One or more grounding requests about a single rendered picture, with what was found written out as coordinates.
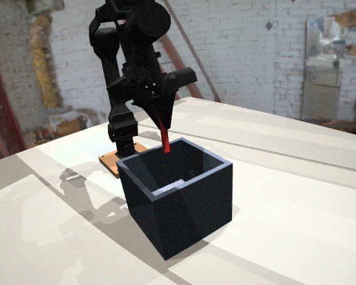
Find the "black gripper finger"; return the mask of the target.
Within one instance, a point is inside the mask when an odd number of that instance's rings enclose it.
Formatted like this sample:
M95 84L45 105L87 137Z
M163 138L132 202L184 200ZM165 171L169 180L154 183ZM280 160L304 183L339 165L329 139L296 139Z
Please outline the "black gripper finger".
M160 130L160 122L159 122L158 112L157 112L155 106L147 100L151 97L154 97L154 95L147 97L146 99L137 101L137 102L132 102L131 104L143 108L145 110L145 112L148 114L148 116L152 119L152 121L156 124L158 129Z
M165 130L170 129L171 127L173 104L177 91L179 91L178 88L147 99L155 106Z

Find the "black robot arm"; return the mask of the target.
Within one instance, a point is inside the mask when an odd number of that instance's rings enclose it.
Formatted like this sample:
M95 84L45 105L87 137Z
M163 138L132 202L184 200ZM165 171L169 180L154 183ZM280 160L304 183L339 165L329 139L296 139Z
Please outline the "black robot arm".
M117 105L121 100L132 97L143 85L153 83L149 72L138 62L122 68L120 77L117 65L119 46L126 57L141 49L153 48L152 43L168 32L171 17L167 10L155 0L105 0L96 8L96 16L89 25L90 45L101 59L106 90L110 100L108 135L116 143L115 156L124 159L138 154L133 137L138 136L138 121L126 106ZM123 24L117 20L125 20ZM100 23L112 22L114 27L100 28ZM120 42L120 43L119 43Z

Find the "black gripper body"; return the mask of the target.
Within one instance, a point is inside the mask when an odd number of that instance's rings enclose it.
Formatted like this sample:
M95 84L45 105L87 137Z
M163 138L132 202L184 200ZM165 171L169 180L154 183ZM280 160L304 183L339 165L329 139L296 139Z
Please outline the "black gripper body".
M143 85L140 86L132 97L121 100L117 105L124 104L132 99L133 102L137 102L153 95L158 96L197 81L195 71L190 67L162 73L157 60L159 57L161 57L160 52L155 52L153 47L141 49L125 57L126 62L122 64L123 68L129 68L133 64L140 62L149 72L153 83L147 85L146 88L144 81ZM154 83L155 85L153 85Z

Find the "dark red peg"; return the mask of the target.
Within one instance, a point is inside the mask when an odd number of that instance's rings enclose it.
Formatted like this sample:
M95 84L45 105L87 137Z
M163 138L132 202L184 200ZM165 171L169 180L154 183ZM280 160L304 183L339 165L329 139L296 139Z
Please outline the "dark red peg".
M163 124L161 122L160 117L159 117L159 122L160 122L160 131L161 131L161 140L162 140L163 152L164 153L168 153L168 152L170 152L168 130L165 130L165 128L164 128L164 126L163 126Z

